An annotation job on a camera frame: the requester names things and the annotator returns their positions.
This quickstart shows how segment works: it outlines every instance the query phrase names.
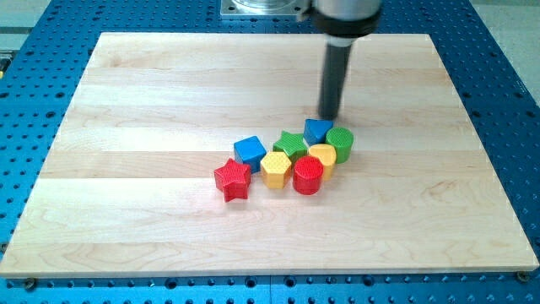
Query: yellow block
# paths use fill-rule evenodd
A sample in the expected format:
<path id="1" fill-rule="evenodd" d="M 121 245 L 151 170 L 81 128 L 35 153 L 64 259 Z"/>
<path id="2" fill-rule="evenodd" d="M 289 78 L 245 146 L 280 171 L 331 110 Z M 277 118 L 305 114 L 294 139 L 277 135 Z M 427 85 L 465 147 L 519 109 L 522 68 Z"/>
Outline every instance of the yellow block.
<path id="1" fill-rule="evenodd" d="M 310 156 L 318 158 L 323 166 L 322 180 L 327 181 L 332 177 L 336 165 L 336 150 L 330 144 L 314 144 L 308 150 Z"/>
<path id="2" fill-rule="evenodd" d="M 261 160 L 262 181 L 271 189 L 283 189 L 290 179 L 291 166 L 285 152 L 268 152 Z"/>

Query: wooden tabletop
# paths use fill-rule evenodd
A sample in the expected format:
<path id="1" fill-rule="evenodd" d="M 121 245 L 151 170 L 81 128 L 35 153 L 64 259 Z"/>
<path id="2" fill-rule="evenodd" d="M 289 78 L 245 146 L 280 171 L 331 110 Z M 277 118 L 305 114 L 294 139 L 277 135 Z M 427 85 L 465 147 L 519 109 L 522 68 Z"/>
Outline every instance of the wooden tabletop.
<path id="1" fill-rule="evenodd" d="M 320 192 L 225 203 L 233 143 L 316 118 L 322 35 L 104 33 L 0 264 L 9 278 L 532 270 L 537 258 L 427 35 L 370 35 Z"/>

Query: red star block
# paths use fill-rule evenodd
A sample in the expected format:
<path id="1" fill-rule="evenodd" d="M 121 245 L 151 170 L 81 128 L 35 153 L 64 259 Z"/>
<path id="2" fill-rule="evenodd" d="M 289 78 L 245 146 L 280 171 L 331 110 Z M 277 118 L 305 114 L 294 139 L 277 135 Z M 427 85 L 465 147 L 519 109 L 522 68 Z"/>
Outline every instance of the red star block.
<path id="1" fill-rule="evenodd" d="M 247 188 L 251 183 L 249 165 L 229 159 L 225 166 L 213 171 L 213 176 L 216 179 L 216 187 L 223 191 L 225 202 L 234 198 L 247 198 Z"/>

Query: blue block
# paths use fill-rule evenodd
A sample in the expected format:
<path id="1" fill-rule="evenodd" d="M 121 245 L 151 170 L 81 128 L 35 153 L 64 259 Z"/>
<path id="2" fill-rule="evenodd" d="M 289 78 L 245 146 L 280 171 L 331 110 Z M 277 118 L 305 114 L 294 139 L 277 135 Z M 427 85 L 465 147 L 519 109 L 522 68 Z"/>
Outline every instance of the blue block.
<path id="1" fill-rule="evenodd" d="M 242 139 L 235 143 L 235 160 L 251 167 L 251 173 L 261 170 L 261 160 L 267 151 L 257 136 Z"/>
<path id="2" fill-rule="evenodd" d="M 304 125 L 304 139 L 310 146 L 314 144 L 324 144 L 327 132 L 333 126 L 333 121 L 306 119 Z"/>

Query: toy block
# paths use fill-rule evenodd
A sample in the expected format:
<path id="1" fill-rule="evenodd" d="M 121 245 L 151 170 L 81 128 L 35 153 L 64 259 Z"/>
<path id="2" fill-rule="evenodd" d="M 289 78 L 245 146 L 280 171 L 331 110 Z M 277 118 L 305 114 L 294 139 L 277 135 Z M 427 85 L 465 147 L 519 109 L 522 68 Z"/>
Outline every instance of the toy block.
<path id="1" fill-rule="evenodd" d="M 353 148 L 354 135 L 347 128 L 331 128 L 327 133 L 327 144 L 336 149 L 336 164 L 348 160 Z"/>
<path id="2" fill-rule="evenodd" d="M 304 156 L 296 161 L 293 187 L 298 193 L 311 195 L 319 191 L 324 171 L 321 161 L 313 156 Z"/>
<path id="3" fill-rule="evenodd" d="M 285 152 L 268 152 L 261 160 L 262 181 L 271 189 L 283 189 L 290 179 L 292 165 Z"/>
<path id="4" fill-rule="evenodd" d="M 282 131 L 281 138 L 273 145 L 273 150 L 275 152 L 285 152 L 294 166 L 294 163 L 296 163 L 300 157 L 307 155 L 307 147 L 304 144 L 304 135 Z"/>
<path id="5" fill-rule="evenodd" d="M 304 124 L 304 139 L 310 146 L 324 144 L 327 132 L 333 126 L 333 121 L 306 119 Z"/>
<path id="6" fill-rule="evenodd" d="M 251 173 L 257 173 L 261 170 L 261 160 L 267 151 L 262 146 L 257 136 L 242 139 L 234 144 L 235 160 L 241 164 L 247 164 L 251 167 Z"/>
<path id="7" fill-rule="evenodd" d="M 314 144 L 308 150 L 308 155 L 321 161 L 323 167 L 322 180 L 328 181 L 332 177 L 336 165 L 336 149 L 330 144 Z"/>
<path id="8" fill-rule="evenodd" d="M 213 171 L 216 188 L 224 194 L 225 202 L 234 198 L 247 198 L 247 188 L 251 183 L 251 168 L 246 164 L 239 164 L 233 159 L 227 160 L 225 166 Z"/>

